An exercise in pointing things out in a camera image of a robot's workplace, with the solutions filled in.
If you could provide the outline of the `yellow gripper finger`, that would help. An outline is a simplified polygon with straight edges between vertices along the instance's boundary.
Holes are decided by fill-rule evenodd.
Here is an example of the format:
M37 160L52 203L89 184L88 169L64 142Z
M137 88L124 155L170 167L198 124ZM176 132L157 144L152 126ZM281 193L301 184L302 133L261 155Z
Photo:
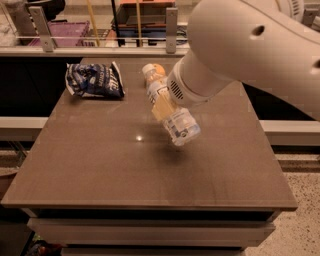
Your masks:
M168 91L155 93L152 113L157 121L162 121L177 110L177 104L172 100Z

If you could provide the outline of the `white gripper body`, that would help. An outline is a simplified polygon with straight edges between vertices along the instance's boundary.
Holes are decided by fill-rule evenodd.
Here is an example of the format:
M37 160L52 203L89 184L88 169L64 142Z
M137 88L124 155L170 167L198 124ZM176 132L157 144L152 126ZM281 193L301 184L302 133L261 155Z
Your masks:
M172 100L190 108L206 102L212 95L213 74L200 63L178 61L168 76L167 85Z

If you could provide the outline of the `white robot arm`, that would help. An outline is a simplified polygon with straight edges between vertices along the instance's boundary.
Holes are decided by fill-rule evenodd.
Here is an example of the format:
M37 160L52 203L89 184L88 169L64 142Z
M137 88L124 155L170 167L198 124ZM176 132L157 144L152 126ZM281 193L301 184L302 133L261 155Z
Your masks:
M302 24L303 0L201 0L189 50L168 75L179 106L199 105L233 81L264 90L320 120L320 39Z

